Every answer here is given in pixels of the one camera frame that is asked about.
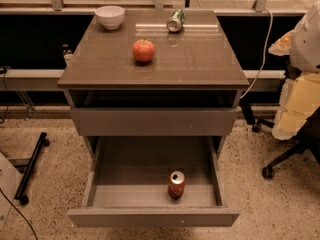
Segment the speckled floor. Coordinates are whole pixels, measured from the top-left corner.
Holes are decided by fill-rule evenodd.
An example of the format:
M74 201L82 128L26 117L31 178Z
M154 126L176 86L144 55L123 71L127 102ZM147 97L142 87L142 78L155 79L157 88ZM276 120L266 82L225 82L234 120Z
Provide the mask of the speckled floor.
M80 207L90 155L65 110L38 111L25 121L9 114L0 125L0 148L9 157L29 157L42 131L51 145L43 150L28 186L30 202L18 209L39 239L320 239L320 166L306 152L276 168L273 180L261 168L294 141L275 140L270 129L253 133L238 119L220 156L227 205L240 216L230 228L77 228L67 216ZM2 240L34 239L13 209L0 231Z

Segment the floor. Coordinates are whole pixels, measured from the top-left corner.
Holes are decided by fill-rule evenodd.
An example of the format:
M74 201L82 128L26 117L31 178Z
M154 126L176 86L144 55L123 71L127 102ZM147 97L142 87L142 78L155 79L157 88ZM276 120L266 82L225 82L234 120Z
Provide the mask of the floor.
M264 127L253 133L239 118L222 150L219 166L227 206L240 212L230 228L77 228L67 216L81 206L91 158L67 108L37 108L29 120L23 109L10 109L0 125L0 148L13 158L30 157L41 132L43 149L27 188L29 204L15 205L32 223L39 239L320 239L320 166L309 152L276 168L273 180L261 168L294 141L274 139ZM1 240L35 239L11 209Z

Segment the can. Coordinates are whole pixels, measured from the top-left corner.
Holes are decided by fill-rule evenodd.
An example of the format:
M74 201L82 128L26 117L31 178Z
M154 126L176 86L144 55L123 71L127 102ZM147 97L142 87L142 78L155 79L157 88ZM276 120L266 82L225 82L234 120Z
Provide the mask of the can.
M168 178L168 194L173 199L179 199L184 192L186 179L182 172L174 171Z
M183 10L175 10L167 21L167 28L170 32L179 32L184 24L186 14Z

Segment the white bowl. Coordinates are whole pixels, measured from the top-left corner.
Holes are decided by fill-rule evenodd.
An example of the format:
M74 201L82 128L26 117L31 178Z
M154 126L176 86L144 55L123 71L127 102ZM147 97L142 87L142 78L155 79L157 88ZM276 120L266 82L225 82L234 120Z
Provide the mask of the white bowl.
M106 29L117 29L124 19L125 10L120 6L103 6L95 11L98 22Z

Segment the apple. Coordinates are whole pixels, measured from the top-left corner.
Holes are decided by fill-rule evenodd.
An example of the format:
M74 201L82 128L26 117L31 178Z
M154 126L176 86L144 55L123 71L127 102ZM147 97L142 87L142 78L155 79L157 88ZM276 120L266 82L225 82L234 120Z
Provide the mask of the apple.
M149 62L154 56L155 48L151 41L139 39L133 44L132 52L136 61Z

